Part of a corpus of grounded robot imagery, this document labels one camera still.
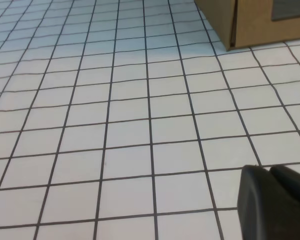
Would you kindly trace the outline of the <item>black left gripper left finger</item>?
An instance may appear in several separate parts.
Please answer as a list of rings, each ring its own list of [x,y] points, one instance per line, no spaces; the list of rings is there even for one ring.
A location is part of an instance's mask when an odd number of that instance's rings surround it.
[[[287,240],[293,199],[260,166],[242,168],[237,211],[244,240]]]

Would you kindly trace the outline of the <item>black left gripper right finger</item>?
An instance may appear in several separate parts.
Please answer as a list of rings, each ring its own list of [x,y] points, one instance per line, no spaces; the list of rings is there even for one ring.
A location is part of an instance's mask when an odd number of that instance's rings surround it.
[[[284,208],[289,213],[283,218],[286,221],[285,238],[300,240],[300,173],[283,165],[273,166],[270,173],[293,200],[290,206]]]

